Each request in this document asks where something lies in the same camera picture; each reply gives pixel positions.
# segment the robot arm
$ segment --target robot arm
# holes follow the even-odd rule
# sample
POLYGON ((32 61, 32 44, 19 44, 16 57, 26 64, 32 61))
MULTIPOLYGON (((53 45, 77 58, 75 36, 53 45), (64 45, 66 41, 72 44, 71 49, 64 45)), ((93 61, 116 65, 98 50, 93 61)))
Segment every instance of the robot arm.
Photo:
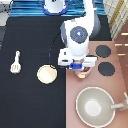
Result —
POLYGON ((83 70, 95 66, 97 57, 87 57, 89 36, 95 25, 93 0, 83 0, 86 16, 64 21, 61 26, 61 38, 67 48, 61 49, 58 65, 69 69, 83 70))

